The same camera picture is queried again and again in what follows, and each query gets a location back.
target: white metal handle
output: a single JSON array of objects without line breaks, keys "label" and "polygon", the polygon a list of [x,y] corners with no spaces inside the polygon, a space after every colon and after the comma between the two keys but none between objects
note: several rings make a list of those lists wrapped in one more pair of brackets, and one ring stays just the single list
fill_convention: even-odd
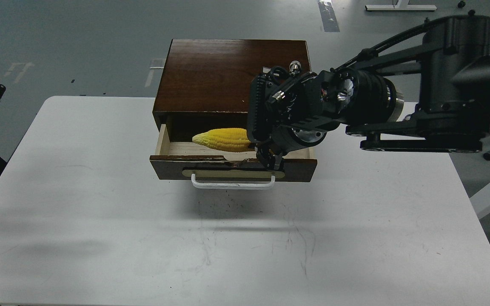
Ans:
[{"label": "white metal handle", "polygon": [[276,176],[272,174],[272,179],[267,184],[257,183],[229,183],[229,182],[198,182],[196,180],[196,173],[192,173],[190,176],[192,186],[199,189],[239,189],[239,190],[266,190],[272,188],[276,183]]}]

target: corn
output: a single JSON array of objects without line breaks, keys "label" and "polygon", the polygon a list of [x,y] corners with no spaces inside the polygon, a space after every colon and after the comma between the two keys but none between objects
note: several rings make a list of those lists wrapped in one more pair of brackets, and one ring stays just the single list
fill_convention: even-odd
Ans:
[{"label": "corn", "polygon": [[192,137],[192,142],[228,152],[252,151],[244,128],[216,128]]}]

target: wooden drawer box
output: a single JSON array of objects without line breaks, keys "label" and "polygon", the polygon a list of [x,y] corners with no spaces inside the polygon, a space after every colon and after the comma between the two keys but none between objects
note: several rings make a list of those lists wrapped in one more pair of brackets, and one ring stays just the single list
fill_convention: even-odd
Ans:
[{"label": "wooden drawer box", "polygon": [[263,67],[299,60],[309,71],[305,41],[174,39],[152,114],[160,136],[150,162],[161,180],[199,178],[309,182],[313,149],[289,153],[284,172],[266,170],[255,152],[230,153],[197,145],[192,136],[213,128],[246,128],[249,86]]}]

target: white table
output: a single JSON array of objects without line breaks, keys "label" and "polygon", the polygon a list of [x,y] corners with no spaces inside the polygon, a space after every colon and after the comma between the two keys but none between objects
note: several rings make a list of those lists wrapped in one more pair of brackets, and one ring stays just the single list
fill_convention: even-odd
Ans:
[{"label": "white table", "polygon": [[152,103],[45,102],[0,178],[0,304],[490,305],[447,154],[339,128],[311,183],[196,190],[151,168]]}]

